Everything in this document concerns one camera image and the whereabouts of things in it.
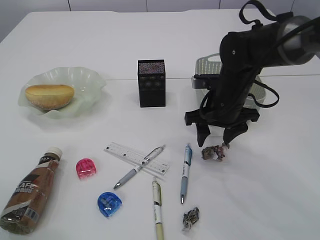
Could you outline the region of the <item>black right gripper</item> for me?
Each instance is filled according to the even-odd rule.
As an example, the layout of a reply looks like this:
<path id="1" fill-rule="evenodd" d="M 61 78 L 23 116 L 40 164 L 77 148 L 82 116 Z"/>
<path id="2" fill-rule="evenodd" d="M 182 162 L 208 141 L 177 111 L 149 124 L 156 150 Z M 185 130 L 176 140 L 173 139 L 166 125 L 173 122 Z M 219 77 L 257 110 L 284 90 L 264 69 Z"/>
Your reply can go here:
<path id="1" fill-rule="evenodd" d="M 209 125 L 225 128 L 223 144 L 229 148 L 233 139 L 247 132 L 247 122 L 258 118 L 258 112 L 244 108 L 244 104 L 259 74 L 254 67 L 263 52 L 261 37 L 258 31 L 242 31 L 229 32 L 222 39 L 219 76 L 206 77 L 209 92 L 199 109 L 186 112 L 184 117 L 186 125 L 195 123 L 199 147 L 211 134 Z"/>

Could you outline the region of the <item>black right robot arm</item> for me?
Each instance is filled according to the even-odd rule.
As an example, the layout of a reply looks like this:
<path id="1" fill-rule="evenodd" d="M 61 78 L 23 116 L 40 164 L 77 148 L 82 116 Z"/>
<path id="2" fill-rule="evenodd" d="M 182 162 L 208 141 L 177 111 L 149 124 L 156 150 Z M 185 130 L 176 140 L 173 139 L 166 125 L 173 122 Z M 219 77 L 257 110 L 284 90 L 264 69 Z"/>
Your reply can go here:
<path id="1" fill-rule="evenodd" d="M 194 88 L 208 90 L 200 107 L 184 116 L 186 125 L 196 125 L 198 145 L 210 135 L 210 126 L 224 129 L 223 142 L 228 145 L 248 130 L 249 121 L 259 119 L 258 109 L 245 107 L 245 102 L 263 68 L 302 65 L 319 50 L 319 18 L 293 16 L 256 24 L 248 31 L 229 32 L 220 43 L 220 72 L 193 78 Z"/>

